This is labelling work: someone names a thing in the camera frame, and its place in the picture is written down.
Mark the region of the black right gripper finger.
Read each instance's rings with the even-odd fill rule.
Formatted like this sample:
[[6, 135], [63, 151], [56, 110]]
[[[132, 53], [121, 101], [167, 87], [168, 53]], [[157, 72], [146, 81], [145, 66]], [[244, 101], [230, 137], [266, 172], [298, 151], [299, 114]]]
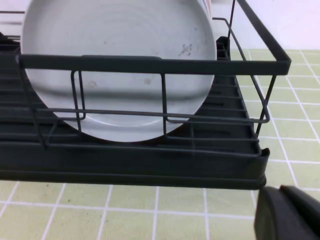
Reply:
[[259, 191], [254, 232], [257, 240], [318, 240], [320, 202], [288, 185]]

